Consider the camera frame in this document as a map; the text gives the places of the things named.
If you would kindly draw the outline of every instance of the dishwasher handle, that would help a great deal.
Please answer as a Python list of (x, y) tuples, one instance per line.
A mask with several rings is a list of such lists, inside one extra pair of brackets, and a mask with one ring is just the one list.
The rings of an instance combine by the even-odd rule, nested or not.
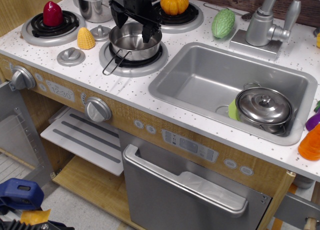
[(241, 217), (248, 206), (248, 201), (217, 184), (214, 184), (191, 172), (182, 172), (175, 175), (169, 171), (152, 164), (137, 156), (138, 147), (129, 144), (123, 152), (123, 161), (154, 177), (165, 181), (167, 184), (178, 188), (196, 199), (202, 200), (209, 206), (215, 206), (224, 214), (232, 218)]

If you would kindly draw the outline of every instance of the play kitchen countertop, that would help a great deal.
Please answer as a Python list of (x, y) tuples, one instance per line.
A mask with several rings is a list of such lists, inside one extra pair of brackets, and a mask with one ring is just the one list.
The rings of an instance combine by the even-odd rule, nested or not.
[[(246, 30), (249, 22), (236, 15), (231, 34), (223, 39), (216, 39), (211, 32), (211, 24), (218, 11), (205, 7), (202, 1), (189, 1), (203, 11), (204, 21), (200, 27), (186, 33), (163, 34), (161, 41), (168, 48), (167, 63), (185, 44), (191, 42), (204, 43), (232, 51), (229, 49), (229, 43), (233, 34), (238, 29)], [(80, 14), (73, 0), (63, 0), (59, 6), (62, 10)], [(280, 26), (283, 26), (283, 22), (277, 19), (274, 21)], [(98, 25), (86, 21), (86, 27), (89, 30)], [(115, 23), (110, 20), (101, 25), (113, 28)], [(34, 46), (22, 39), (21, 28), (22, 26), (19, 26), (0, 38), (1, 54), (320, 182), (320, 161), (313, 162), (302, 158), (298, 153), (300, 141), (291, 146), (277, 145), (154, 98), (149, 93), (148, 87), (162, 69), (136, 78), (119, 77), (114, 74), (105, 76), (99, 62), (99, 50), (105, 42), (97, 42), (93, 49), (84, 50), (86, 58), (80, 65), (64, 67), (58, 64), (57, 56), (61, 51), (70, 47), (78, 48), (76, 40), (56, 47)], [(316, 47), (313, 31), (314, 27), (295, 24), (288, 43), (282, 44), (276, 61), (261, 60), (309, 73), (320, 83), (320, 49)], [(313, 109), (319, 99), (320, 88), (316, 91), (309, 117), (314, 115)], [(307, 130), (303, 131), (301, 140), (307, 133)]]

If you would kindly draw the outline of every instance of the silver sink basin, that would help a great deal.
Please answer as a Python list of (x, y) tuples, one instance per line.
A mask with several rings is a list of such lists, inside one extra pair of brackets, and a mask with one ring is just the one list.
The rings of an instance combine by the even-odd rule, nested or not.
[[(271, 134), (229, 118), (228, 106), (247, 83), (277, 90), (294, 115), (285, 133)], [(318, 83), (307, 73), (256, 60), (202, 43), (186, 44), (149, 86), (158, 99), (279, 145), (301, 138)]]

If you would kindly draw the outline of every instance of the purple toy eggplant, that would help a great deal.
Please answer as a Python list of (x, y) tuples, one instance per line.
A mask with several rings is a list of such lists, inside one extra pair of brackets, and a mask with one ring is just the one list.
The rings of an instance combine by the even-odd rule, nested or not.
[(314, 127), (317, 124), (320, 124), (320, 101), (316, 104), (316, 108), (314, 109), (314, 112), (316, 113), (311, 118), (308, 119), (308, 121), (305, 124), (305, 127), (308, 131), (311, 131), (314, 129)]

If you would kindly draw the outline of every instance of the green toy vegetable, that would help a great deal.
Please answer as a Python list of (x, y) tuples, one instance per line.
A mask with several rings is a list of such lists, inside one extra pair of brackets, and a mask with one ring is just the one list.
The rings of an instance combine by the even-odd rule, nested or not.
[(217, 38), (223, 38), (227, 36), (232, 27), (235, 24), (235, 14), (230, 9), (220, 10), (218, 14), (214, 17), (212, 23), (212, 33)]

